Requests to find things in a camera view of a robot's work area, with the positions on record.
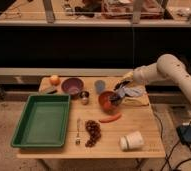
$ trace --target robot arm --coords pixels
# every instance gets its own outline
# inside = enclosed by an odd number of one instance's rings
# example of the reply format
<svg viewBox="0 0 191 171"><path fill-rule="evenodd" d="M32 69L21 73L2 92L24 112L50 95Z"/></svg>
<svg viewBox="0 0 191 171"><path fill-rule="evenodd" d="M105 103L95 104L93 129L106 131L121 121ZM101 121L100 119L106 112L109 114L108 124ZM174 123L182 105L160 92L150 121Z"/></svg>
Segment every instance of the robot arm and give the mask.
<svg viewBox="0 0 191 171"><path fill-rule="evenodd" d="M185 65L173 55L162 55L157 63L138 67L127 73L124 79L145 85L170 79L181 89L191 104L191 75L187 73Z"/></svg>

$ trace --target floor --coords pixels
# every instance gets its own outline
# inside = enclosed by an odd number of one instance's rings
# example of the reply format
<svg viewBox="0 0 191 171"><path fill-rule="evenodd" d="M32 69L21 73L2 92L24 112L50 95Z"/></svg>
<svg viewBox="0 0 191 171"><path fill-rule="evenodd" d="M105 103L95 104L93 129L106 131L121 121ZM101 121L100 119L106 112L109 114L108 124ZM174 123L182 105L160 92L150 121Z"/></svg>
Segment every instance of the floor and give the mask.
<svg viewBox="0 0 191 171"><path fill-rule="evenodd" d="M0 171L44 171L45 169L36 160L17 159L17 149L10 147L11 138L21 111L27 99L27 92L7 92L5 98L0 100ZM169 154L172 146L178 140L175 127L180 122L188 122L191 117L191 106L181 103L163 103L151 96L151 103L154 114L156 114L163 123L163 144L166 152ZM160 128L160 122L157 119L157 125ZM179 144L170 158L172 167L175 167L180 161L191 157L191 153L186 146ZM99 159L99 160L45 160L52 170L61 171L128 171L135 170L137 164L133 159ZM164 159L149 159L142 171L158 171L161 169ZM182 171L191 170L191 161L181 165Z"/></svg>

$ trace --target green tray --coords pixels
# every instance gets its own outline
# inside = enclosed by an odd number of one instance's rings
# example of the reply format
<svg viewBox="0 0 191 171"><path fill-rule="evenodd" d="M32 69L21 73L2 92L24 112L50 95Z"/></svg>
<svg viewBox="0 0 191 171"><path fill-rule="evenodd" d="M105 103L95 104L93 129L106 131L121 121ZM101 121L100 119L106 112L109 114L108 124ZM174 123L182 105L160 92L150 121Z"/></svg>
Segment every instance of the green tray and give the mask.
<svg viewBox="0 0 191 171"><path fill-rule="evenodd" d="M69 95L29 96L11 146L17 148L63 146L69 106Z"/></svg>

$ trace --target red bowl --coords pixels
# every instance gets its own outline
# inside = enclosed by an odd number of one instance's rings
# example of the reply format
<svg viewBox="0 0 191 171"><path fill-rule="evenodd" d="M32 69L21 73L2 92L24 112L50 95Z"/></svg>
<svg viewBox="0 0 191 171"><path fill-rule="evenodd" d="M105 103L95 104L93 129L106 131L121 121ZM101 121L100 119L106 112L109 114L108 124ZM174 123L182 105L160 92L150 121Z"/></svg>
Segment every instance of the red bowl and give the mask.
<svg viewBox="0 0 191 171"><path fill-rule="evenodd" d="M83 90L84 83L79 78L68 78L65 80L62 85L61 89L64 93L70 94L71 97L75 98L78 97L79 93Z"/></svg>
<svg viewBox="0 0 191 171"><path fill-rule="evenodd" d="M112 105L109 100L110 96L114 94L115 93L113 91L104 91L99 95L98 102L104 112L112 113L117 108L117 106Z"/></svg>

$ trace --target white cup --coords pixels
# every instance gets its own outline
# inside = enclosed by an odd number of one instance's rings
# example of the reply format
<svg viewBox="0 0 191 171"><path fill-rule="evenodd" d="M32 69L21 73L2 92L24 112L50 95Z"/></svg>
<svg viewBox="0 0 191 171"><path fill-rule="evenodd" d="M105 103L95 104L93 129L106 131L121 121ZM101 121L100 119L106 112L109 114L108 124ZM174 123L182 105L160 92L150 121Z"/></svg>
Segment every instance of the white cup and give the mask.
<svg viewBox="0 0 191 171"><path fill-rule="evenodd" d="M139 131L132 132L120 138L120 147L123 151L141 148L144 140Z"/></svg>

